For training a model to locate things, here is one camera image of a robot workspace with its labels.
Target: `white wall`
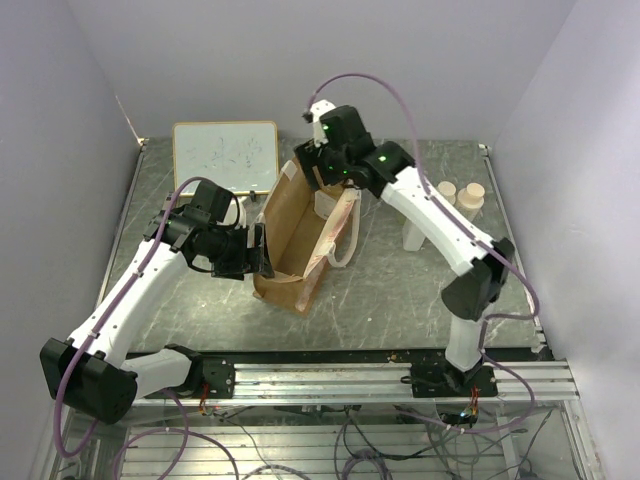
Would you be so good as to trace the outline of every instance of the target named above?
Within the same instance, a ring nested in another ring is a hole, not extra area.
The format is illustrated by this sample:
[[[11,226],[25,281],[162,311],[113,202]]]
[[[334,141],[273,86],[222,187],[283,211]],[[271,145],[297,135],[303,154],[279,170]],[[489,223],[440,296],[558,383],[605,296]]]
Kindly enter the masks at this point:
[[[2,479],[27,478],[40,348],[91,312],[138,149],[64,0],[0,2]]]
[[[300,115],[324,78],[367,71],[403,92],[425,138],[495,140],[575,0],[69,0],[141,136],[178,121]],[[327,91],[374,134],[406,137],[375,85]]]
[[[579,1],[494,148],[556,356],[611,479],[638,478],[640,3]]]

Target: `slatted metal surface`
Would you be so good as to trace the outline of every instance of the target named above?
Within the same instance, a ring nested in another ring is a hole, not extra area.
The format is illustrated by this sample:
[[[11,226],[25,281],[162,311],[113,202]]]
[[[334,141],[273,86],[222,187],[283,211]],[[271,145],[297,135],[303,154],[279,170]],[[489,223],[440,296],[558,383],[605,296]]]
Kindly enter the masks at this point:
[[[334,473],[334,444],[340,426],[254,426],[245,427],[258,448],[260,454],[273,464],[284,464],[309,474],[314,480],[335,479]],[[410,454],[429,445],[425,436],[423,425],[362,425],[362,430],[369,441],[377,448],[392,454]],[[134,428],[131,435],[136,435],[144,428]],[[260,459],[249,436],[239,427],[215,426],[192,428],[193,431],[215,438],[225,445],[238,462],[241,475],[264,465]],[[347,433],[347,443],[352,450],[365,448],[365,442],[355,431]],[[474,469],[480,478],[486,477],[504,468],[504,457],[499,447],[491,446],[491,443],[479,438],[478,447],[481,450],[489,448],[479,459]],[[139,440],[135,448],[129,448],[125,455],[122,468],[122,478],[136,478],[137,480],[157,479],[168,467],[174,458],[178,447],[182,442],[179,434],[159,434]],[[453,450],[453,443],[448,447]],[[461,437],[455,446],[461,459],[469,461],[475,454],[475,446],[470,438]],[[404,480],[424,479],[429,474],[429,479],[450,479],[444,473],[442,463],[437,459],[433,451],[425,452],[427,458],[418,458],[402,462],[389,462],[394,478]],[[337,450],[338,468],[341,470],[348,453],[339,442]],[[468,471],[467,465],[458,465],[449,460],[452,470],[458,467],[461,471]],[[280,472],[279,476],[289,479],[291,476]],[[273,478],[273,475],[264,472],[255,478]],[[199,439],[191,438],[181,461],[177,464],[169,477],[172,480],[235,480],[233,470],[226,455],[213,444]],[[350,475],[350,479],[377,478],[377,473],[371,465],[361,464],[356,472]]]
[[[539,401],[575,400],[578,391],[566,362],[510,362]],[[217,405],[344,405],[371,403],[429,403],[413,398],[410,385],[400,383],[410,364],[236,364],[236,385],[231,399],[210,399]],[[524,385],[506,371],[495,369],[499,395],[483,402],[527,401]],[[465,403],[467,398],[441,398],[443,403]],[[140,399],[136,406],[163,405],[166,400]],[[197,405],[198,400],[186,400]]]

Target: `marble surface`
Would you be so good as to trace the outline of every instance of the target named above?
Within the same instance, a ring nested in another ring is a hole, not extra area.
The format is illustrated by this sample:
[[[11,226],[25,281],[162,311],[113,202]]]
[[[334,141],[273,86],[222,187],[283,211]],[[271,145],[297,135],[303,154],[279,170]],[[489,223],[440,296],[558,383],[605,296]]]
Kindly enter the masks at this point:
[[[292,157],[298,143],[280,140],[281,164]],[[399,143],[410,150],[407,141]],[[477,144],[421,141],[420,147],[433,183],[448,180],[462,188],[474,181],[485,187],[485,205],[474,223],[494,238],[507,235],[495,186]],[[151,139],[110,272],[109,289],[133,258],[142,232],[172,189],[171,139]],[[249,218],[257,214],[263,201],[249,205]],[[167,343],[195,350],[245,351],[445,347],[450,314],[439,294],[454,274],[428,241],[418,252],[404,251],[401,230],[400,214],[365,192],[354,257],[346,268],[329,271],[306,318],[254,298],[250,278],[238,282],[189,271],[166,293],[131,350],[155,351]],[[529,311],[523,287],[513,276],[497,310]],[[494,321],[488,330],[488,346],[534,347],[538,343],[531,322]]]

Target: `white bottle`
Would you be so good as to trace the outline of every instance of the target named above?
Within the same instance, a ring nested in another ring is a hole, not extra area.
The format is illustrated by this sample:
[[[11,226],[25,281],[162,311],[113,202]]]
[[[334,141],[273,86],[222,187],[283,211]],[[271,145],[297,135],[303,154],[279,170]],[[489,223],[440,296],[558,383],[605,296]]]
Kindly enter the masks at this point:
[[[440,182],[436,187],[451,205],[456,203],[456,186],[451,182]],[[402,247],[408,252],[417,252],[424,243],[425,236],[409,219],[402,227]]]
[[[470,222],[476,218],[484,205],[484,187],[479,183],[470,183],[458,193],[456,208]]]

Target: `brown bag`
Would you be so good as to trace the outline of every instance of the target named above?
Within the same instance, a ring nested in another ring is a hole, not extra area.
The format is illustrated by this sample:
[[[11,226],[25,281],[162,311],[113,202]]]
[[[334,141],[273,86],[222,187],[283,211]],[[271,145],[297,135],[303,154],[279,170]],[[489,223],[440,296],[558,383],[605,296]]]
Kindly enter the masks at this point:
[[[351,215],[351,244],[343,259],[338,261],[335,250],[344,237]],[[266,225],[269,258],[275,277],[254,275],[254,295],[307,315],[329,265],[343,267],[351,259],[358,238],[359,219],[358,190],[329,187],[314,194],[298,161],[288,161],[258,216],[258,220]]]

